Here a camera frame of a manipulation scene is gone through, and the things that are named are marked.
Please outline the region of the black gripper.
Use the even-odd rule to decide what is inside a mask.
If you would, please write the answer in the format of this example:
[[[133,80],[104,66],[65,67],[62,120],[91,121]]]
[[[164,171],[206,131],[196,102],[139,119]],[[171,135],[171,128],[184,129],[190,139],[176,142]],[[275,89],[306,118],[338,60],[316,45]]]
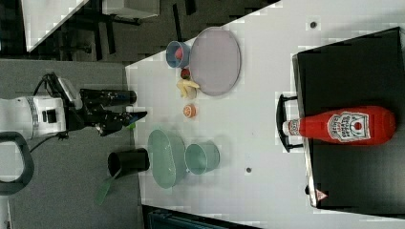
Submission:
[[[107,105],[131,105],[137,101],[137,94],[134,91],[103,91],[81,89],[78,102],[81,107],[77,108],[70,99],[66,100],[65,117],[68,131],[78,131],[85,127],[95,127],[104,123],[109,111],[104,109]],[[111,113],[107,116],[106,129],[108,131],[119,131],[123,127],[141,120],[147,116],[147,112],[124,112]]]

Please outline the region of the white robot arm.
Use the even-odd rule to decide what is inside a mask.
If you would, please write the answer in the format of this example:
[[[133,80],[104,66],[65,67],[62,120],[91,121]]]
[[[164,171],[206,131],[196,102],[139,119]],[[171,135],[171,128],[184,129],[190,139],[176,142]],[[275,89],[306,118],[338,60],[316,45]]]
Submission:
[[[147,112],[113,112],[107,107],[132,105],[134,91],[79,91],[81,107],[61,97],[21,96],[1,100],[1,132],[17,132],[25,139],[51,136],[95,127],[107,136],[147,116]]]

